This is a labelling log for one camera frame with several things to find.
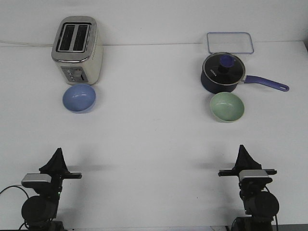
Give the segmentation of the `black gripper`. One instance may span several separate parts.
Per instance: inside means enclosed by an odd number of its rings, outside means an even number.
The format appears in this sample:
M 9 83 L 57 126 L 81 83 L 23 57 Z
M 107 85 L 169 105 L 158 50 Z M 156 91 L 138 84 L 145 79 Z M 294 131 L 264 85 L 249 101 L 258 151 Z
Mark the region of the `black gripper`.
M 239 173 L 242 170 L 256 170 L 262 169 L 262 165 L 256 162 L 248 153 L 244 145 L 239 146 L 238 156 L 233 167 L 233 170 L 220 170 L 218 172 L 219 177 L 231 177 L 236 176 L 239 178 Z M 241 190 L 263 190 L 265 186 L 272 182 L 272 178 L 270 176 L 277 174 L 277 170 L 275 169 L 264 169 L 269 178 L 262 179 L 245 179 L 240 181 L 239 179 L 239 187 Z
M 82 178 L 82 173 L 68 171 L 61 148 L 55 151 L 47 164 L 39 168 L 39 171 L 41 174 L 49 174 L 51 176 L 51 191 L 53 193 L 62 191 L 63 180 Z

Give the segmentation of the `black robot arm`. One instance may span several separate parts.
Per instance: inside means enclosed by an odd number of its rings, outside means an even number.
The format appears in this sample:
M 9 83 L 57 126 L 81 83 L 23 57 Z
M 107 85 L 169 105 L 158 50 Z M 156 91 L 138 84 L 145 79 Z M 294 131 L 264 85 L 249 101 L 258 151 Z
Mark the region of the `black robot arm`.
M 272 221 L 277 221 L 280 209 L 278 199 L 267 188 L 272 182 L 275 169 L 263 169 L 248 153 L 244 145 L 239 146 L 234 167 L 220 170 L 218 176 L 238 178 L 239 196 L 244 205 L 245 217 L 234 219 L 230 231 L 271 231 Z
M 27 230 L 64 231 L 63 222 L 55 220 L 63 180 L 81 178 L 81 173 L 71 173 L 68 170 L 61 148 L 57 148 L 47 164 L 39 168 L 39 173 L 27 173 L 21 180 L 21 185 L 36 192 L 36 195 L 24 202 L 21 209 Z

